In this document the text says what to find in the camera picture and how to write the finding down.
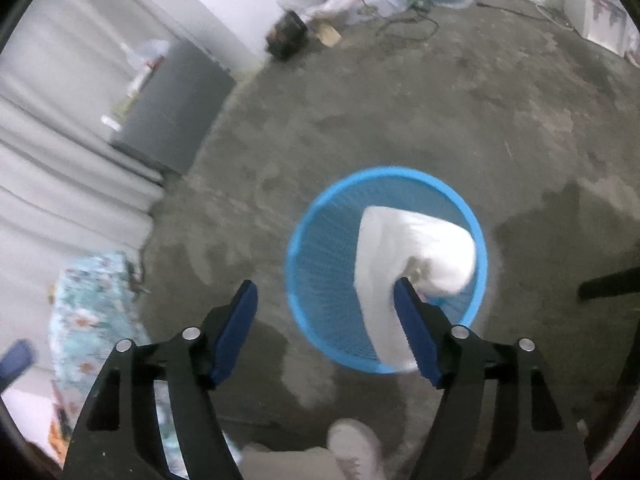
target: basket rim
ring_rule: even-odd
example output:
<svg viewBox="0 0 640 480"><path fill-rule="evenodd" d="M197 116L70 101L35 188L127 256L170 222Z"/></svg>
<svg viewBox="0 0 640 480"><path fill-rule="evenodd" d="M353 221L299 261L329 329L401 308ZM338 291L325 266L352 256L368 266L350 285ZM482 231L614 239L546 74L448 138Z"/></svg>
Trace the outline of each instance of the basket rim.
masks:
<svg viewBox="0 0 640 480"><path fill-rule="evenodd" d="M315 200L311 203L302 217L302 220L296 226L296 229L289 241L287 248L287 256L285 262L285 277L287 287L287 299L289 301L289 307L292 311L293 317L300 330L304 333L308 341L314 345L319 351L324 353L327 357L336 361L337 363L347 366L349 368L355 368L364 372L388 374L397 372L387 365L383 365L379 361L376 362L369 358L359 357L353 354L349 354L342 350L338 350L333 346L327 344L324 339L318 336L313 327L308 323L305 313L302 310L300 301L298 299L298 283L296 279L296 259L300 253L300 247L302 244L303 235L306 232L307 227L318 212L335 196L343 192L345 189L353 187L356 184L365 182L367 180L375 180L383 177L396 177L413 180L421 184L427 184L433 187L449 200L462 213L465 221L468 223L471 237L476 244L476 286L474 287L471 300L468 307L462 316L462 319L458 324L470 327L474 322L476 315L482 304L482 298L486 290L486 281L488 275L488 255L486 250L486 244L484 242L484 236L482 235L482 229L476 216L471 211L471 208L466 204L464 199L451 187L445 184L443 181L431 176L427 173L423 173L418 170L411 170L410 168L402 168L400 166L383 166L378 168L368 168L361 170L344 179L335 182L333 185L325 189Z"/></svg>

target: stained floor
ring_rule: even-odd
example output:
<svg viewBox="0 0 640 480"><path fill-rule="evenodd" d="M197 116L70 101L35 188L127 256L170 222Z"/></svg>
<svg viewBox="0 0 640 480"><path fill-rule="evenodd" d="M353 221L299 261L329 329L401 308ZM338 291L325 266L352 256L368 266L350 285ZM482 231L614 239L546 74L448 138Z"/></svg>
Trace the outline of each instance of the stained floor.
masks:
<svg viewBox="0 0 640 480"><path fill-rule="evenodd" d="M640 71L551 22L477 7L431 16L433 37L431 22L367 23L267 67L156 211L152 336L199 324L244 278L258 284L257 321L214 394L241 442L322 445L348 416L380 436L390 478L411 468L440 393L417 374L371 376L317 352L289 313L282 270L313 198L380 165L442 179L478 216L490 276L474 329L532 338L588 424L606 406L639 302L578 304L575 289L640 265Z"/></svg>

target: curtain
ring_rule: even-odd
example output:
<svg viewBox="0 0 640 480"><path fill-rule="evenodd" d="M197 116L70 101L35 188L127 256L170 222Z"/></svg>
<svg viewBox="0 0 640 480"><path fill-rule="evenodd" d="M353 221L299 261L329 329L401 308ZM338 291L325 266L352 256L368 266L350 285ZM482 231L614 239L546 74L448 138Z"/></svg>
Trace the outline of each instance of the curtain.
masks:
<svg viewBox="0 0 640 480"><path fill-rule="evenodd" d="M161 175L114 150L100 118L135 76L121 44L151 39L175 40L134 0L34 0L0 54L0 352L28 338L50 369L47 294L65 262L139 262Z"/></svg>

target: silver screw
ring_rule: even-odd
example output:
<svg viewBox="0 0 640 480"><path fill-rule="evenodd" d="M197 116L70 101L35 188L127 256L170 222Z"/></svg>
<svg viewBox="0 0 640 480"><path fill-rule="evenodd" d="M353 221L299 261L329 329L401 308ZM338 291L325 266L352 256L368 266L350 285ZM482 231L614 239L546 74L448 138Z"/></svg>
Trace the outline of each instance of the silver screw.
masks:
<svg viewBox="0 0 640 480"><path fill-rule="evenodd" d="M116 343L116 350L118 352L126 352L131 348L131 339L121 339Z"/></svg>
<svg viewBox="0 0 640 480"><path fill-rule="evenodd" d="M520 341L518 341L518 345L525 352L533 352L536 349L536 344L531 339L528 339L526 337L523 337Z"/></svg>
<svg viewBox="0 0 640 480"><path fill-rule="evenodd" d="M465 326L456 325L451 329L451 335L456 339L466 339L469 337L469 330Z"/></svg>
<svg viewBox="0 0 640 480"><path fill-rule="evenodd" d="M200 337L200 329L196 326L190 326L182 331L182 338L187 341L192 341Z"/></svg>

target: blue bucket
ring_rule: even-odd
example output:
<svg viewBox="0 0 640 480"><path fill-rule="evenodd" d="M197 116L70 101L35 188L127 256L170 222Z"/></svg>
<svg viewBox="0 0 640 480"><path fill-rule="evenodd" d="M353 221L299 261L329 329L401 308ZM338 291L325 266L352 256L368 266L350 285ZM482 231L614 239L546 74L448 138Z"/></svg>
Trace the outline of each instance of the blue bucket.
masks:
<svg viewBox="0 0 640 480"><path fill-rule="evenodd" d="M289 242L289 306L300 330L327 357L356 370L386 374L364 326L353 286L360 219L368 206L441 218L468 230L476 244L476 272L457 296L432 298L450 322L470 326L486 287L488 259L478 220L449 186L406 168L372 168L325 190L309 207Z"/></svg>

